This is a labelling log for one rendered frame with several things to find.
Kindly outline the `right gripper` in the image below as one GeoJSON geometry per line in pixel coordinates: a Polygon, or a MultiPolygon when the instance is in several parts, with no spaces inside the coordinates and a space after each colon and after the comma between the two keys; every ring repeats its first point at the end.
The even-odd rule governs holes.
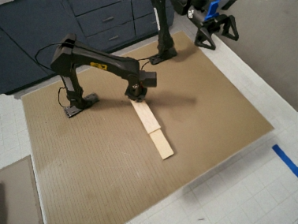
{"type": "Polygon", "coordinates": [[[144,88],[143,86],[141,86],[137,90],[132,90],[128,85],[125,92],[125,96],[128,96],[128,99],[131,99],[133,101],[139,100],[140,103],[143,102],[143,100],[145,100],[146,94],[147,94],[147,88],[144,88]]]}

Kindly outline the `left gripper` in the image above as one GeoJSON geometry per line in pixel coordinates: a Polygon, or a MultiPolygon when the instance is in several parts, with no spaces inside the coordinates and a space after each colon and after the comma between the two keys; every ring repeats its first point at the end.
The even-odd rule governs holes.
{"type": "Polygon", "coordinates": [[[196,33],[196,39],[194,42],[194,44],[197,47],[203,47],[210,50],[215,50],[216,46],[211,36],[213,33],[220,31],[221,24],[224,24],[223,26],[224,30],[222,32],[222,35],[224,37],[227,37],[235,41],[239,39],[235,17],[233,15],[226,16],[225,14],[219,15],[219,13],[215,13],[216,9],[218,8],[219,1],[220,0],[217,0],[216,2],[212,2],[210,4],[208,12],[206,10],[204,10],[203,13],[199,12],[194,19],[194,25],[198,28],[198,31],[196,33]],[[235,36],[229,33],[230,25],[235,36]],[[206,40],[210,43],[211,46],[203,43],[206,40]]]}

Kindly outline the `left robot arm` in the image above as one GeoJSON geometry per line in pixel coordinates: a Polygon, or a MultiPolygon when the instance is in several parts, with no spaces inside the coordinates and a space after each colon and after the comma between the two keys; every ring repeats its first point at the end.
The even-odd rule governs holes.
{"type": "MultiPolygon", "coordinates": [[[[208,0],[170,0],[173,6],[173,9],[184,16],[187,14],[187,18],[194,24],[194,19],[196,15],[201,12],[204,12],[204,6],[207,5],[208,0]]],[[[220,0],[218,2],[218,7],[221,10],[227,10],[235,1],[237,0],[220,0]]],[[[164,54],[160,58],[149,57],[149,61],[151,61],[152,65],[158,64],[159,62],[163,62],[169,58],[177,56],[177,52],[173,48],[173,37],[170,36],[167,18],[166,18],[166,0],[151,0],[151,3],[155,10],[156,21],[158,25],[158,54],[152,55],[156,56],[159,54],[164,54]]]]}

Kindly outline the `light wooden bar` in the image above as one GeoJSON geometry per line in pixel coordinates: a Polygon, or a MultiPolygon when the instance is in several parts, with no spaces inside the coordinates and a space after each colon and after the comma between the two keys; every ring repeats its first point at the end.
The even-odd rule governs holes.
{"type": "Polygon", "coordinates": [[[173,154],[171,147],[169,146],[160,129],[150,133],[149,135],[158,149],[159,154],[161,153],[160,155],[162,159],[165,159],[173,154]]]}

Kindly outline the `pale wooden slat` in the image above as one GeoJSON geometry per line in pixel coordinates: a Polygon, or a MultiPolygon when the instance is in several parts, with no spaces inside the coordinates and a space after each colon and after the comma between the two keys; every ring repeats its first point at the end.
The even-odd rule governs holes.
{"type": "Polygon", "coordinates": [[[146,104],[145,100],[138,103],[137,100],[131,100],[132,105],[134,106],[136,112],[138,113],[140,120],[143,122],[145,129],[148,134],[160,129],[158,122],[156,121],[154,115],[151,113],[150,108],[146,104]]]}

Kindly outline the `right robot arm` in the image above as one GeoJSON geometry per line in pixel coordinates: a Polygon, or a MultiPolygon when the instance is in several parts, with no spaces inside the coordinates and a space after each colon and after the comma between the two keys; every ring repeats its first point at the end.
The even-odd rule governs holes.
{"type": "Polygon", "coordinates": [[[60,43],[63,44],[57,45],[50,68],[60,75],[65,85],[66,97],[70,101],[70,106],[64,109],[67,118],[71,118],[99,101],[94,92],[82,98],[84,90],[79,85],[75,64],[89,65],[111,72],[127,80],[132,90],[137,90],[141,86],[144,88],[156,88],[157,86],[156,72],[140,70],[138,61],[126,62],[135,60],[135,58],[119,57],[96,50],[77,41],[76,34],[71,32],[60,43]],[[74,44],[74,49],[73,45],[64,42],[74,44]]]}

